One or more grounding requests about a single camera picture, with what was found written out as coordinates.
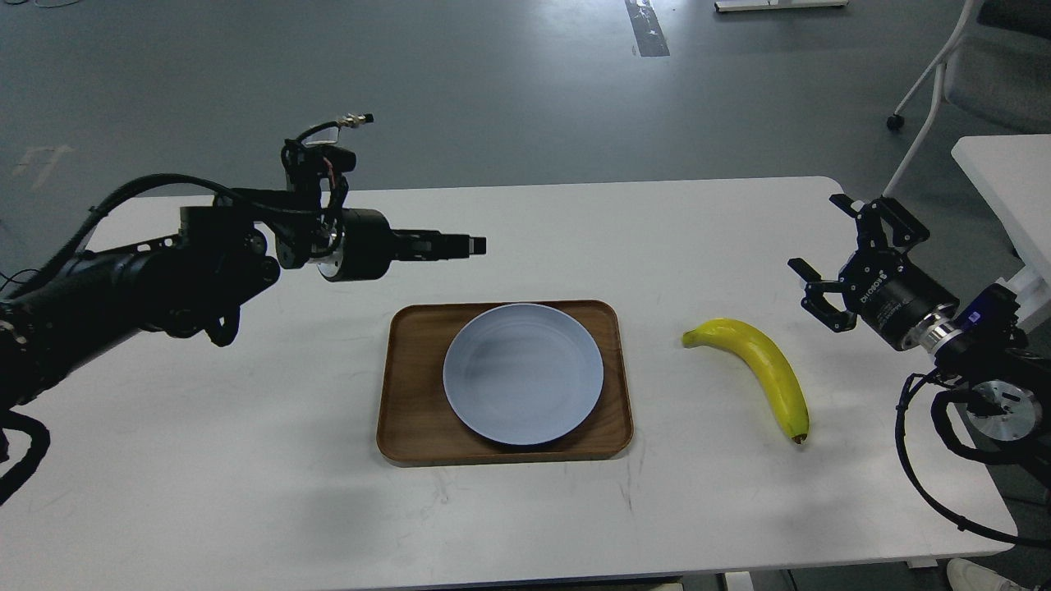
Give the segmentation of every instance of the table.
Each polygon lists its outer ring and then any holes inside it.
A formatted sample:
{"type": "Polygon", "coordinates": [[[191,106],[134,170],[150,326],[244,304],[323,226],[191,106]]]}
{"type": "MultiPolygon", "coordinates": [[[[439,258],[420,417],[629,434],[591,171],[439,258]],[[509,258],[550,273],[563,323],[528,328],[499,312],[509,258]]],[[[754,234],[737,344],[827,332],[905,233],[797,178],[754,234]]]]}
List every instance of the table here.
{"type": "Polygon", "coordinates": [[[1018,326],[1032,330],[1051,317],[1051,135],[961,138],[952,157],[1025,263],[1001,281],[1018,293],[1018,326]]]}
{"type": "MultiPolygon", "coordinates": [[[[26,412],[54,443],[0,509],[4,584],[433,588],[1005,550],[934,513],[899,467],[894,404],[904,378],[930,368],[925,355],[864,327],[832,334],[799,307],[788,258],[830,274],[854,248],[853,224],[827,201],[839,190],[799,178],[352,192],[348,204],[395,227],[486,236],[489,253],[396,263],[371,283],[285,271],[244,307],[233,345],[141,334],[42,394],[26,412]],[[619,314],[626,450],[384,460],[375,428],[398,309],[555,299],[619,314]],[[718,315],[760,327],[794,364],[812,417],[805,445],[780,432],[740,360],[681,347],[718,315]]],[[[163,235],[172,201],[136,200],[99,237],[163,235]]],[[[948,506],[1015,531],[986,468],[946,451],[922,409],[909,445],[948,506]]]]}

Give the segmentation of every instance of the plate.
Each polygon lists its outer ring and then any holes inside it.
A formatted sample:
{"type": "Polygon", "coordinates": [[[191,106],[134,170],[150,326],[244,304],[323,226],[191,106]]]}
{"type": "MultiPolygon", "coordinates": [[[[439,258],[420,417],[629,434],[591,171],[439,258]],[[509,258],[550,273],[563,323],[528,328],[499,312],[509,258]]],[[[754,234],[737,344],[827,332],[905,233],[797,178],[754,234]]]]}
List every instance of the plate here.
{"type": "Polygon", "coordinates": [[[602,355],[565,312],[508,304],[478,314],[456,334],[442,382],[456,415],[476,433],[535,445],[569,433],[595,408],[602,355]]]}

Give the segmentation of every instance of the wooden tray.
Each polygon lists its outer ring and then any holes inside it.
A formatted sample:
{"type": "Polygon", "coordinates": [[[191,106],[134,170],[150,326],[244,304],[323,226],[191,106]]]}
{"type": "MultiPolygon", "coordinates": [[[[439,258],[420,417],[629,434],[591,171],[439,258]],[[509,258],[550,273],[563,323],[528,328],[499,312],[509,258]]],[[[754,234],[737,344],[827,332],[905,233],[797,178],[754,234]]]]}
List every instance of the wooden tray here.
{"type": "Polygon", "coordinates": [[[605,460],[627,447],[633,432],[632,409],[616,312],[594,300],[537,303],[575,318],[602,353],[602,391],[580,426],[535,446],[500,444],[472,431],[449,406],[441,367],[449,345],[463,325],[503,304],[409,306],[391,320],[376,428],[379,451],[395,464],[435,466],[605,460]]]}

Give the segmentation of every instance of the white chair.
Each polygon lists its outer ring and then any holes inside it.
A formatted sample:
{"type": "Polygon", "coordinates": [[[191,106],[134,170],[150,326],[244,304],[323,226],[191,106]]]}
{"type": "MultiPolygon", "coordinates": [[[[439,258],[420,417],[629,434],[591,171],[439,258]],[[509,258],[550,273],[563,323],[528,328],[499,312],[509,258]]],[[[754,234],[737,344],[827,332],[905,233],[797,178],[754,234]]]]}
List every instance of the white chair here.
{"type": "MultiPolygon", "coordinates": [[[[964,35],[975,0],[965,0],[963,12],[945,46],[887,118],[897,131],[901,113],[928,77],[934,75],[930,111],[902,163],[883,189],[888,196],[915,156],[943,102],[986,121],[1025,134],[1051,133],[1051,45],[1046,50],[1018,49],[1000,42],[964,35]]],[[[986,0],[977,23],[1017,34],[1051,39],[1051,1],[986,0]]]]}

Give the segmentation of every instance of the yellow banana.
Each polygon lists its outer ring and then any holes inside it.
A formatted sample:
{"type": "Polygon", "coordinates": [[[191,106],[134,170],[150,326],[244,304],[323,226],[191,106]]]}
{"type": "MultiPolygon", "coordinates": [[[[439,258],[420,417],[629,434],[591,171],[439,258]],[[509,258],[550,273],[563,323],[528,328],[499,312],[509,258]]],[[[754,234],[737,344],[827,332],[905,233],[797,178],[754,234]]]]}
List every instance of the yellow banana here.
{"type": "Polygon", "coordinates": [[[755,326],[739,320],[717,318],[682,335],[683,347],[707,345],[743,359],[766,391],[774,416],[791,441],[801,444],[810,430],[806,400],[796,372],[781,349],[755,326]]]}

